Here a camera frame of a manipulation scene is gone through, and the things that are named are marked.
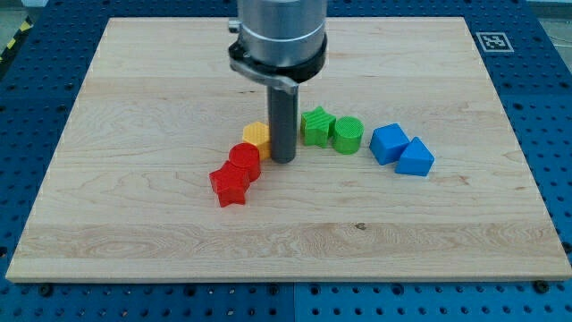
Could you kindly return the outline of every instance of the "green block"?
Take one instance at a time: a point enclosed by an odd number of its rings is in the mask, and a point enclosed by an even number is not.
[[[364,124],[352,116],[344,116],[336,122],[333,131],[333,148],[345,155],[358,152]]]
[[[314,111],[302,113],[300,133],[304,137],[304,145],[317,145],[325,148],[328,139],[333,135],[336,117],[327,114],[321,106]]]

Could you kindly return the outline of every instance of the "red block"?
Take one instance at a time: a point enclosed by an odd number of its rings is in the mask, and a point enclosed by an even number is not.
[[[241,205],[246,203],[244,194],[250,186],[246,169],[226,161],[222,168],[210,173],[208,177],[211,179],[214,193],[218,195],[221,207],[232,203]]]
[[[260,152],[255,145],[250,143],[235,145],[229,152],[229,160],[233,165],[246,169],[251,182],[260,176]]]

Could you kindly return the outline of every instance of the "wooden board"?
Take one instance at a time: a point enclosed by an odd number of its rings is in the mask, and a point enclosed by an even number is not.
[[[303,147],[263,163],[248,204],[208,173],[266,116],[231,72],[225,19],[111,19],[13,257],[13,282],[566,279],[560,245],[461,18],[328,21],[328,61],[301,87],[364,121],[352,156]],[[399,122],[436,157],[427,178],[379,166]]]

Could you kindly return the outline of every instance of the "blue block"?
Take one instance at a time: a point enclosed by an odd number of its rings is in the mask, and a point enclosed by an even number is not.
[[[408,144],[408,136],[399,124],[394,123],[374,130],[369,149],[380,165],[387,165],[399,160]]]
[[[426,176],[434,161],[435,157],[429,149],[418,137],[415,137],[401,154],[395,173]]]

